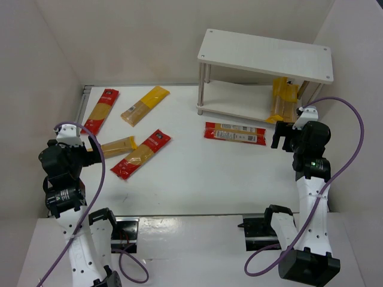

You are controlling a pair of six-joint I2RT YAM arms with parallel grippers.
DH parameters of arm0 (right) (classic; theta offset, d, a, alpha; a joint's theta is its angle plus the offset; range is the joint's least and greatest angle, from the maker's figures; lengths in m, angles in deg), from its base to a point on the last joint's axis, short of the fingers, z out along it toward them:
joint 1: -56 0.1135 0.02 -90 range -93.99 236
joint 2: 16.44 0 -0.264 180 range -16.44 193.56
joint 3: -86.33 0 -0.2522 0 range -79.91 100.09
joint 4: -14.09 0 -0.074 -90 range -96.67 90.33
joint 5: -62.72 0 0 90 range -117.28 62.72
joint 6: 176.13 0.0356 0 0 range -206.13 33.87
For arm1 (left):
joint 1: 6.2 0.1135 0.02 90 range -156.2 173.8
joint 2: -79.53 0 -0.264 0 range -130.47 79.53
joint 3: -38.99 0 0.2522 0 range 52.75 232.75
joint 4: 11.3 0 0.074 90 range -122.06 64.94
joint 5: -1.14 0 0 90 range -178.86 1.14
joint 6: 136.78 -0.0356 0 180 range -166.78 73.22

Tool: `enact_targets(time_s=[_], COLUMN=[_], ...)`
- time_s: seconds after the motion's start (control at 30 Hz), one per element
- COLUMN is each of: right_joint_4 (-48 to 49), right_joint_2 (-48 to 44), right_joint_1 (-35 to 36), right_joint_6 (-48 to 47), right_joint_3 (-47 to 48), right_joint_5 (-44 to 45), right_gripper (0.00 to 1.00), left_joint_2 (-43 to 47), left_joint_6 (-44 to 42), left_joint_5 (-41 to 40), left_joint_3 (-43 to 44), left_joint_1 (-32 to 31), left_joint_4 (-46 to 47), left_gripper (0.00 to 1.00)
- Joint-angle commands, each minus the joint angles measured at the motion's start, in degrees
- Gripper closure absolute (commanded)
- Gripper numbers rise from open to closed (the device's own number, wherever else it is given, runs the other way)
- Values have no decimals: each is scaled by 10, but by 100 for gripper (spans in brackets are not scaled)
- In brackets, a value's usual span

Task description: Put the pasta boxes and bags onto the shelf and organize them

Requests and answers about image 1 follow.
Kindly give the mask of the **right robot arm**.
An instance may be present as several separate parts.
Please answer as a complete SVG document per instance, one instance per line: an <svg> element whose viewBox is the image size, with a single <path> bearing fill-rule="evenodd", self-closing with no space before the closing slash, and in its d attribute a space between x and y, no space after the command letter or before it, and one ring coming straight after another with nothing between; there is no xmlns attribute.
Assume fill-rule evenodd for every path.
<svg viewBox="0 0 383 287"><path fill-rule="evenodd" d="M325 286L341 269L334 258L327 231L327 199L330 162L324 158L331 138L327 125L308 121L301 129L279 121L271 147L284 138L283 150L293 153L293 170L299 192L299 221L287 207L271 205L268 221L282 249L278 263L280 278L311 286Z"/></svg>

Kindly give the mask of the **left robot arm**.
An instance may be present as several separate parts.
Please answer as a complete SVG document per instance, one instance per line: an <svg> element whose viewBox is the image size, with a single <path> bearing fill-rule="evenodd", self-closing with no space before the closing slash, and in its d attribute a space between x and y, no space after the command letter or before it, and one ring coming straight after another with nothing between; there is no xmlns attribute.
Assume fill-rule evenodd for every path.
<svg viewBox="0 0 383 287"><path fill-rule="evenodd" d="M56 219L65 239L64 253L69 256L73 286L121 286L111 263L111 235L117 226L109 208L87 211L82 168L102 161L92 143L74 145L48 141L38 156L47 176L44 178L45 205Z"/></svg>

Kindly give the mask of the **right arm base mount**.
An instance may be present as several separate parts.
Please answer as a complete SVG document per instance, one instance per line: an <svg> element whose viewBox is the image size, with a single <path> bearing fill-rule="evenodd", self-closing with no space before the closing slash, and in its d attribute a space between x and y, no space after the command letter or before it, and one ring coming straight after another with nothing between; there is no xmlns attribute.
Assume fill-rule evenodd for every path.
<svg viewBox="0 0 383 287"><path fill-rule="evenodd" d="M272 250L281 250L276 233L270 225L272 214L267 208L263 215L243 217L238 227L244 230L246 251L257 251L269 245L277 245Z"/></svg>

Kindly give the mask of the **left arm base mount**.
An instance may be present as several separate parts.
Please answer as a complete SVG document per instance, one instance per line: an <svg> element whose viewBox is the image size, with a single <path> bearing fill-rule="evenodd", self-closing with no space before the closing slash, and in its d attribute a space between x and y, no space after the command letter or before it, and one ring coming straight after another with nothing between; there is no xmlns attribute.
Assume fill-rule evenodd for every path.
<svg viewBox="0 0 383 287"><path fill-rule="evenodd" d="M118 216L117 226L111 235L112 249L125 249L130 254L137 252L138 217Z"/></svg>

